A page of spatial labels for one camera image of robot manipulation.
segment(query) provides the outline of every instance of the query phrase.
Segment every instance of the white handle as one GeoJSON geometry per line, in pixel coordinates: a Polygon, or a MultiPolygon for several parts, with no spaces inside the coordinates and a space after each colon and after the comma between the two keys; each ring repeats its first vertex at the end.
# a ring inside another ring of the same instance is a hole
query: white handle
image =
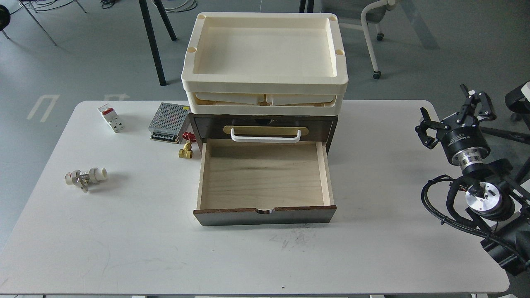
{"type": "Polygon", "coordinates": [[[244,137],[236,136],[234,129],[230,130],[230,136],[234,142],[246,142],[246,143],[282,143],[282,144],[294,144],[300,141],[302,132],[300,129],[296,133],[296,137],[292,138],[279,138],[279,137],[244,137]]]}

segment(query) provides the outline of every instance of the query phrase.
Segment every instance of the open drawer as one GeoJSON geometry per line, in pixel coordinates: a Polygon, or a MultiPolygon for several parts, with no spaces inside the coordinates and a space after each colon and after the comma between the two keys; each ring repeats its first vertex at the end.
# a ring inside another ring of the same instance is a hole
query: open drawer
{"type": "Polygon", "coordinates": [[[202,225],[327,223],[336,209],[324,142],[203,145],[193,211],[202,225]]]}

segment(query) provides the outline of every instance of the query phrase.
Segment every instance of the brass valve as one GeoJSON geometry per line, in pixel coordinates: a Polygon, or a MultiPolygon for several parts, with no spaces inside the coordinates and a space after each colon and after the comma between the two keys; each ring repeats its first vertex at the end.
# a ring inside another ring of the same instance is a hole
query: brass valve
{"type": "Polygon", "coordinates": [[[185,158],[185,159],[190,159],[192,156],[193,156],[193,151],[191,150],[191,142],[188,140],[184,144],[184,148],[179,150],[179,157],[180,158],[185,158]]]}

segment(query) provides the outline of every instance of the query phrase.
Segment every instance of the black chair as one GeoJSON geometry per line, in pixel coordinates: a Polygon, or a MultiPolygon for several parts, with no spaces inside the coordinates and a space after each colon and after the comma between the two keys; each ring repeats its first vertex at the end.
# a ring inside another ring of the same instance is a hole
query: black chair
{"type": "Polygon", "coordinates": [[[4,28],[7,27],[9,22],[11,22],[11,14],[9,13],[9,10],[4,5],[0,5],[0,30],[7,39],[9,39],[9,36],[4,32],[4,28]]]}

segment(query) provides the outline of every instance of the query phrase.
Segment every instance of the drawer front panel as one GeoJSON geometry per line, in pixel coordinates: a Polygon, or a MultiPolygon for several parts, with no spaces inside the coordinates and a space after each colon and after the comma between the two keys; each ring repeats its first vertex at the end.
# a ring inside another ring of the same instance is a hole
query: drawer front panel
{"type": "Polygon", "coordinates": [[[281,207],[271,213],[258,209],[194,210],[201,225],[328,223],[337,210],[335,205],[311,207],[281,207]]]}
{"type": "Polygon", "coordinates": [[[305,127],[301,141],[327,142],[331,139],[337,116],[245,116],[245,115],[192,115],[193,130],[201,142],[207,139],[230,139],[226,126],[305,127]]]}

